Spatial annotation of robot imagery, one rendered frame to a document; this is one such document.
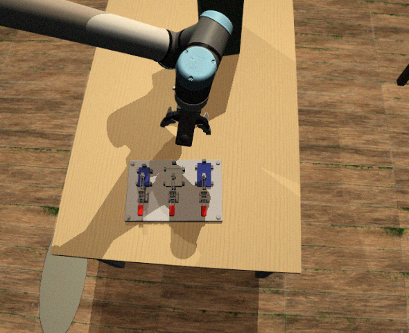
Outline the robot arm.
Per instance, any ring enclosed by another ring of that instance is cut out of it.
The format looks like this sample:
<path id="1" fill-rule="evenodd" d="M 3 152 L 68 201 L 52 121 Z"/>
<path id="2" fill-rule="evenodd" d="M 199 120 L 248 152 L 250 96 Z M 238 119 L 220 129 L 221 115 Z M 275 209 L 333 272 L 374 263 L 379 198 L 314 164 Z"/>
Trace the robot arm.
<path id="1" fill-rule="evenodd" d="M 175 144 L 188 147 L 198 110 L 207 104 L 233 31 L 230 20 L 214 10 L 174 32 L 66 0 L 0 0 L 0 26 L 147 58 L 175 69 L 173 90 L 181 107 Z"/>

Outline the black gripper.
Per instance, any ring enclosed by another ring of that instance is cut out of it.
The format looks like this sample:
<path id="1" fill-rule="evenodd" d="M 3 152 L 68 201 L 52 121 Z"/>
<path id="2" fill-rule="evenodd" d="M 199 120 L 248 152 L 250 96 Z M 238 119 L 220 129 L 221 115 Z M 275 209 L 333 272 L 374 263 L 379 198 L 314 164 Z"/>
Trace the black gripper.
<path id="1" fill-rule="evenodd" d="M 160 126 L 162 128 L 165 128 L 165 126 L 168 126 L 171 123 L 176 123 L 176 121 L 179 122 L 180 118 L 180 109 L 181 107 L 177 105 L 177 110 L 173 111 L 173 107 L 169 107 L 167 111 L 166 117 L 163 118 L 162 122 L 160 123 Z M 202 110 L 202 109 L 201 109 Z M 198 110 L 197 117 L 195 124 L 197 125 L 198 128 L 201 128 L 206 135 L 211 135 L 211 128 L 209 125 L 209 115 L 206 112 L 204 116 L 202 116 L 201 110 Z M 177 112 L 176 112 L 177 111 Z"/>

